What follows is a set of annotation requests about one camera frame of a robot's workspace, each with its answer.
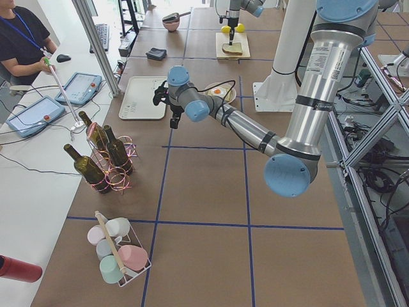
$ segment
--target lemon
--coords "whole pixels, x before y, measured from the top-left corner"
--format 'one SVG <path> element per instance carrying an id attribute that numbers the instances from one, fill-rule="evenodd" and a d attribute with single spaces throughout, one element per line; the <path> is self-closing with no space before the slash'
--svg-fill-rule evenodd
<path id="1" fill-rule="evenodd" d="M 222 33 L 229 33 L 230 27 L 229 26 L 222 26 Z"/>
<path id="2" fill-rule="evenodd" d="M 243 24 L 238 24 L 237 27 L 235 27 L 236 32 L 243 33 L 245 31 L 245 26 Z"/>

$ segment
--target red can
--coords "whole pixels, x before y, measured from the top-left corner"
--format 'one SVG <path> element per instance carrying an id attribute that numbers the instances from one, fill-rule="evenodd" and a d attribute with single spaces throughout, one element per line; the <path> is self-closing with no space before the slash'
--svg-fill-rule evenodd
<path id="1" fill-rule="evenodd" d="M 34 283 L 42 274 L 39 265 L 0 255 L 0 277 Z"/>

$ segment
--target wine bottle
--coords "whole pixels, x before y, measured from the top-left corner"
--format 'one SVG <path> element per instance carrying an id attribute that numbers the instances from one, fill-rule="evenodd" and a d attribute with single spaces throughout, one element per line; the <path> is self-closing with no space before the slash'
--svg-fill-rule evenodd
<path id="1" fill-rule="evenodd" d="M 107 150 L 111 162 L 125 170 L 129 175 L 133 172 L 132 161 L 129 159 L 125 146 L 120 139 L 116 139 L 112 132 L 111 126 L 104 126 L 105 133 L 108 137 Z"/>
<path id="2" fill-rule="evenodd" d="M 70 144 L 64 146 L 64 150 L 74 159 L 74 168 L 100 193 L 108 193 L 110 185 L 105 180 L 104 172 L 95 162 L 86 155 L 80 155 Z"/>
<path id="3" fill-rule="evenodd" d="M 87 126 L 86 134 L 91 144 L 98 149 L 104 159 L 108 159 L 109 154 L 105 147 L 108 143 L 108 138 L 103 128 L 99 124 L 93 123 L 84 111 L 80 111 L 78 115 Z"/>

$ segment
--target cup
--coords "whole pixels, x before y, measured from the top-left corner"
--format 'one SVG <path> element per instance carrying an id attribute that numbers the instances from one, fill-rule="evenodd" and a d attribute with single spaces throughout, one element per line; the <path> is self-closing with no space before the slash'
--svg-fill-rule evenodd
<path id="1" fill-rule="evenodd" d="M 100 262 L 100 272 L 106 283 L 117 283 L 123 278 L 123 273 L 112 255 L 104 257 Z"/>
<path id="2" fill-rule="evenodd" d="M 105 234 L 100 225 L 95 225 L 88 231 L 87 239 L 92 245 L 97 245 L 104 238 Z"/>
<path id="3" fill-rule="evenodd" d="M 143 270 L 148 262 L 148 253 L 139 246 L 121 246 L 118 250 L 118 254 L 120 254 L 123 264 L 135 272 Z"/>
<path id="4" fill-rule="evenodd" d="M 164 25 L 165 29 L 167 29 L 169 32 L 175 32 L 176 29 L 178 29 L 179 24 L 180 24 L 180 19 L 175 22 L 162 22 Z"/>
<path id="5" fill-rule="evenodd" d="M 125 237 L 128 235 L 130 223 L 124 217 L 117 217 L 106 222 L 105 227 L 111 237 Z"/>
<path id="6" fill-rule="evenodd" d="M 111 254 L 111 247 L 109 246 L 107 239 L 102 239 L 98 242 L 96 245 L 96 255 L 100 261 Z"/>
<path id="7" fill-rule="evenodd" d="M 39 265 L 0 256 L 0 277 L 34 283 L 43 274 Z"/>

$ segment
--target blue lanyard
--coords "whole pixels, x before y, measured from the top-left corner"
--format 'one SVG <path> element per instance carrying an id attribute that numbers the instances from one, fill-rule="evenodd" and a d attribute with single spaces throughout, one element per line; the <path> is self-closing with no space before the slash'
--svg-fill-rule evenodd
<path id="1" fill-rule="evenodd" d="M 19 35 L 23 36 L 28 42 L 31 43 L 31 45 L 33 45 L 34 47 L 39 48 L 41 51 L 43 51 L 44 49 L 41 48 L 41 47 L 35 42 L 34 36 L 33 36 L 32 32 L 30 31 L 30 29 L 28 28 L 27 24 L 24 22 L 23 18 L 21 18 L 21 16 L 20 16 L 18 13 L 16 13 L 16 12 L 14 12 L 14 14 L 21 20 L 21 22 L 23 23 L 23 25 L 26 27 L 28 33 L 30 33 L 32 39 L 31 39 L 30 37 L 28 37 L 27 35 L 25 35 L 19 28 L 17 28 L 16 26 L 14 26 L 14 25 L 13 25 L 10 21 L 8 21 L 7 19 L 3 18 L 2 16 L 0 16 L 0 19 L 1 19 L 5 24 L 9 25 L 12 29 L 14 29 Z"/>

